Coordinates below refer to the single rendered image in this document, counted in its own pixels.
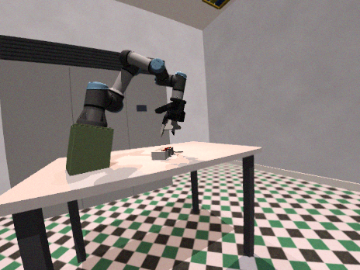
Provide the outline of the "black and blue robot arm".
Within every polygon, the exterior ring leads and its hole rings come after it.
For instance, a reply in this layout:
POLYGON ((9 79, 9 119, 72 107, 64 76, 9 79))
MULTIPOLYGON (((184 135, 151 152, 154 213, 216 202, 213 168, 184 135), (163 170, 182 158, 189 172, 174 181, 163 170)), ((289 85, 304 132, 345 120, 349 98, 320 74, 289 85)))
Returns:
POLYGON ((183 99, 187 75, 181 72, 168 74, 162 59, 151 60, 132 50, 123 50, 119 54, 119 61, 123 67, 112 88, 99 82, 88 83, 84 108, 76 123, 107 127, 105 109, 111 113, 123 109, 124 92, 141 68, 156 76, 156 85, 172 87, 172 98, 183 99))

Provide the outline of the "white power strip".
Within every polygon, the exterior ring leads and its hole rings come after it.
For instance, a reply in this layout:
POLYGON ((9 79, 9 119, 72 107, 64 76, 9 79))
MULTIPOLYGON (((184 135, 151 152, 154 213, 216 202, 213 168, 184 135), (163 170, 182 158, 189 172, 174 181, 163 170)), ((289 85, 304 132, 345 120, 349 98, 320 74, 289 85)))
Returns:
MULTIPOLYGON (((173 147, 161 147, 151 152, 151 160, 165 160, 174 153, 173 147)), ((182 153, 182 151, 175 151, 175 153, 182 153)))

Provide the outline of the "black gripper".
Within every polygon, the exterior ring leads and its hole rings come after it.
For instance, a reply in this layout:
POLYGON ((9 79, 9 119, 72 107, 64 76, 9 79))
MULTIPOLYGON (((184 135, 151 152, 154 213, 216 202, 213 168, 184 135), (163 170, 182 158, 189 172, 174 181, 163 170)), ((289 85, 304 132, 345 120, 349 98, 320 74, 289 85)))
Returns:
POLYGON ((170 101, 173 101, 174 106, 169 108, 166 114, 164 115, 161 126, 161 137, 164 133, 164 130, 171 130, 173 135, 175 135, 175 130, 181 129, 181 127, 178 125, 177 122, 184 122, 185 119, 184 108, 186 101, 177 98, 170 98, 170 101))

